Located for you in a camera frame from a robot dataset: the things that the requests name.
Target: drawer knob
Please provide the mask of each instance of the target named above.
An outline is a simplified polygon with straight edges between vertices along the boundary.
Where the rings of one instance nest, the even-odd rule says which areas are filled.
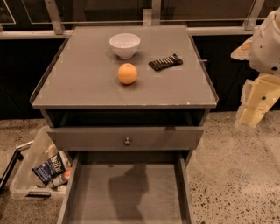
[[[126,146],[131,145],[131,141],[130,141],[130,138],[129,138],[129,137],[127,137],[127,138],[124,140],[124,145],[126,145]]]

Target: drawer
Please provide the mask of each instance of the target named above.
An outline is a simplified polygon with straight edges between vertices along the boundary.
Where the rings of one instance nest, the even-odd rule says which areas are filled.
[[[52,128],[61,151],[182,151],[195,149],[203,127]]]
[[[192,223],[188,195],[179,151],[79,152],[57,223]]]

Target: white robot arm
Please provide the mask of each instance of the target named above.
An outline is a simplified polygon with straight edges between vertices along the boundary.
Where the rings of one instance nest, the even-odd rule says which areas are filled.
[[[255,127],[280,97],[280,8],[272,11],[253,36],[233,51],[260,73],[243,86],[238,123]]]
[[[272,11],[254,32],[249,64],[262,74],[280,74],[280,8]]]

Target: floor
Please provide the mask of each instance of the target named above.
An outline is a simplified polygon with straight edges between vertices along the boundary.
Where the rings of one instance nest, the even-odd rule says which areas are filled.
[[[209,114],[186,169],[193,223],[280,223],[280,111],[270,111],[252,129],[236,126],[235,115]],[[0,176],[15,146],[31,141],[44,125],[0,121]],[[0,223],[56,223],[62,199],[12,194],[13,175],[0,195]]]

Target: white bowl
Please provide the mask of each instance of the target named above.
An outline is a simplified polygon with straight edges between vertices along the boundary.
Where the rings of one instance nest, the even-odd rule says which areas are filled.
[[[130,59],[140,46],[140,38],[131,33],[120,33],[113,36],[109,43],[116,55],[122,59]]]

